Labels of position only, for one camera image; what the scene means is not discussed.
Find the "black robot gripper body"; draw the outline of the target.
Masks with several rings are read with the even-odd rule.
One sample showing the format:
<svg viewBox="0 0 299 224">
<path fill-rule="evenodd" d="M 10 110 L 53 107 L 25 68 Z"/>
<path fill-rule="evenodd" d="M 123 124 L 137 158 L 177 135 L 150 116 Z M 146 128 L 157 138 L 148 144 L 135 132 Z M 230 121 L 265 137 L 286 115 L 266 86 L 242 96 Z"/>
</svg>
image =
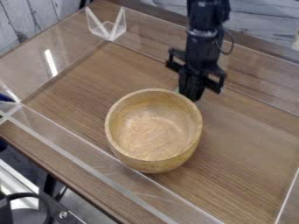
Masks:
<svg viewBox="0 0 299 224">
<path fill-rule="evenodd" d="M 221 92 L 226 78 L 226 74 L 217 64 L 222 39 L 224 30 L 221 27 L 214 31 L 188 29 L 185 49 L 170 48 L 165 61 L 166 68 L 176 73 L 184 68 L 192 78 L 205 73 L 205 88 L 216 94 Z"/>
</svg>

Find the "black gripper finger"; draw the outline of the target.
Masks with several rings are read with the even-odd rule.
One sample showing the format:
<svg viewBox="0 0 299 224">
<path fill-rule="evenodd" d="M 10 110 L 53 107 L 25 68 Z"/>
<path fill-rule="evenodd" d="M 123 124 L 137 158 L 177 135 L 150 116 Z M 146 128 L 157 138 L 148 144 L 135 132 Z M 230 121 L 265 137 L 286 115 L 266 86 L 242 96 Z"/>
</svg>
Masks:
<svg viewBox="0 0 299 224">
<path fill-rule="evenodd" d="M 205 80 L 206 74 L 202 73 L 200 76 L 196 76 L 193 78 L 193 101 L 196 102 L 202 95 L 204 89 L 205 89 Z"/>
<path fill-rule="evenodd" d="M 193 78 L 189 76 L 188 71 L 184 68 L 181 68 L 178 71 L 178 92 L 189 100 L 193 100 L 196 95 L 192 81 Z"/>
</svg>

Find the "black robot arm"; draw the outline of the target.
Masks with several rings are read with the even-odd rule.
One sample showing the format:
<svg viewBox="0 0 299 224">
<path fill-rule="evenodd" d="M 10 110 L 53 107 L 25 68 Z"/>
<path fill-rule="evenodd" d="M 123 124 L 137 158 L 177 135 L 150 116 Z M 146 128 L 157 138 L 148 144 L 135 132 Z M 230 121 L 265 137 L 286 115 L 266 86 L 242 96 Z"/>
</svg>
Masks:
<svg viewBox="0 0 299 224">
<path fill-rule="evenodd" d="M 170 48 L 165 66 L 178 74 L 178 93 L 196 102 L 208 88 L 221 92 L 226 74 L 218 66 L 229 19 L 229 0 L 186 0 L 185 48 Z"/>
</svg>

